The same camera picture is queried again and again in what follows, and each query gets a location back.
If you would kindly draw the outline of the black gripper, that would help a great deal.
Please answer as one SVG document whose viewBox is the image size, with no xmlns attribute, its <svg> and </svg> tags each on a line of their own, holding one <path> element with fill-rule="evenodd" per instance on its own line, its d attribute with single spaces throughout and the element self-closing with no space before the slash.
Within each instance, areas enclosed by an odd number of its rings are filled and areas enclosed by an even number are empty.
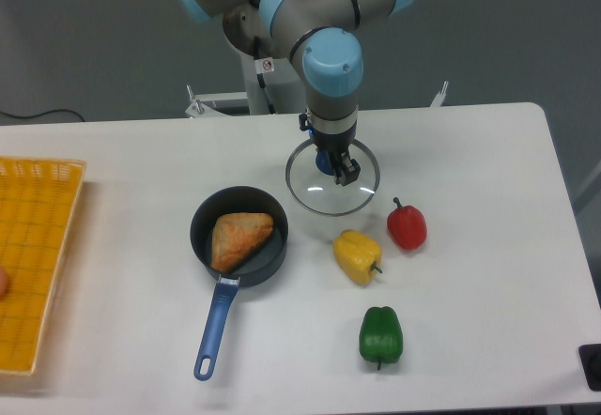
<svg viewBox="0 0 601 415">
<path fill-rule="evenodd" d="M 355 182 L 361 172 L 360 165 L 349 152 L 355 139 L 357 120 L 357 112 L 338 119 L 323 118 L 313 112 L 299 115 L 300 130 L 308 132 L 309 139 L 298 146 L 298 153 L 309 145 L 324 150 L 329 155 L 337 185 L 347 186 Z"/>
</svg>

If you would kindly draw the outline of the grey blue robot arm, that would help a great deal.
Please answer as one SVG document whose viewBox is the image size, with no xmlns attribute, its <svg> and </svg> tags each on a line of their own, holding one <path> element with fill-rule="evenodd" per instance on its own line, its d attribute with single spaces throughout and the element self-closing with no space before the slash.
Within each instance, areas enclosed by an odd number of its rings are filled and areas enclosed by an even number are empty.
<svg viewBox="0 0 601 415">
<path fill-rule="evenodd" d="M 357 180 L 361 167 L 349 147 L 357 127 L 362 48 L 354 31 L 388 17 L 414 0 L 181 0 L 204 21 L 235 8 L 256 8 L 277 53 L 305 87 L 306 113 L 300 127 L 324 152 L 338 185 Z"/>
</svg>

